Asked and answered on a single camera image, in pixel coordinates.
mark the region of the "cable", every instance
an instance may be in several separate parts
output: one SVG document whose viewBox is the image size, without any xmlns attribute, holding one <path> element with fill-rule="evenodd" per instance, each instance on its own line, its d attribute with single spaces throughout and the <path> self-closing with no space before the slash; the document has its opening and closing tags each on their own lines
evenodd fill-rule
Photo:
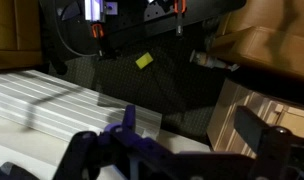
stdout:
<svg viewBox="0 0 304 180">
<path fill-rule="evenodd" d="M 73 50 L 72 48 L 70 48 L 69 45 L 67 45 L 67 43 L 64 41 L 63 37 L 62 37 L 62 34 L 60 32 L 60 29 L 59 29 L 59 24 L 58 24 L 58 20 L 57 20 L 57 11 L 56 11 L 56 0 L 52 0 L 53 2 L 53 7 L 54 7 L 54 13 L 55 13 L 55 17 L 54 17 L 54 24 L 55 24 L 55 28 L 56 28 L 56 31 L 59 35 L 59 38 L 61 40 L 61 42 L 63 43 L 63 45 L 65 46 L 65 48 L 67 48 L 71 53 L 77 55 L 77 56 L 81 56 L 81 57 L 93 57 L 93 56 L 97 56 L 97 54 L 83 54 L 83 53 L 79 53 L 79 52 L 76 52 L 75 50 Z"/>
</svg>

